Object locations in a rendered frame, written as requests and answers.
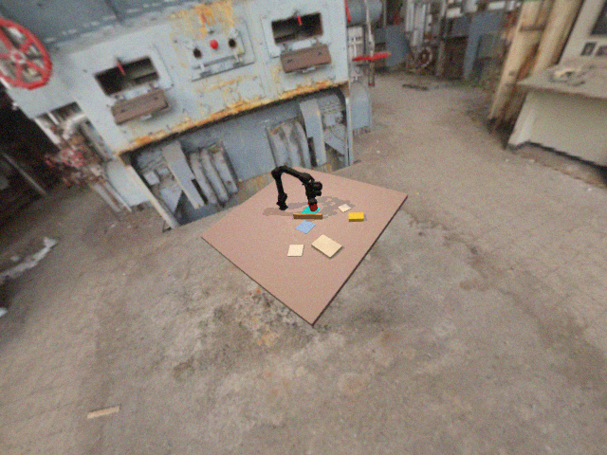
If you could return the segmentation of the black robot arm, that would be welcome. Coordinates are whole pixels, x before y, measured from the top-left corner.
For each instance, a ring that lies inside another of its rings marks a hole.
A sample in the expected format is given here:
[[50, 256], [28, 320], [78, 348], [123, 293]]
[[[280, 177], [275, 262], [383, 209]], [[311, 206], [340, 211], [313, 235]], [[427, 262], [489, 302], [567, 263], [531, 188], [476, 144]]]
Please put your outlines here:
[[[287, 193], [284, 193], [284, 189], [283, 189], [283, 184], [282, 184], [282, 179], [281, 179], [281, 175], [282, 173], [289, 173], [297, 178], [300, 179], [300, 181], [302, 181], [302, 185], [305, 186], [305, 190], [306, 191], [314, 191], [314, 196], [322, 196], [322, 182], [321, 181], [315, 181], [315, 179], [310, 175], [310, 173], [299, 173], [293, 169], [288, 168], [286, 165], [284, 166], [280, 166], [280, 167], [275, 167], [273, 169], [273, 171], [271, 172], [271, 176], [272, 178], [275, 179], [276, 182], [276, 186], [277, 186], [277, 190], [278, 190], [278, 202], [276, 203], [279, 207], [280, 210], [284, 211], [285, 209], [288, 208], [288, 206], [285, 203], [285, 200], [287, 198]], [[311, 179], [311, 181], [309, 182], [309, 180]]]

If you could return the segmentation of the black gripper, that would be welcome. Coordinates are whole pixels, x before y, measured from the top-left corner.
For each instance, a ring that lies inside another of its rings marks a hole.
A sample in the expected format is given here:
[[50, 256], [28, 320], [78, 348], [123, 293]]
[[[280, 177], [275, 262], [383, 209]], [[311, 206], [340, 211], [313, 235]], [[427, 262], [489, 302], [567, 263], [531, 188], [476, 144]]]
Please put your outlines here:
[[309, 206], [318, 204], [317, 199], [315, 199], [314, 191], [313, 190], [312, 191], [306, 191], [305, 195], [307, 196], [307, 200], [308, 200]]

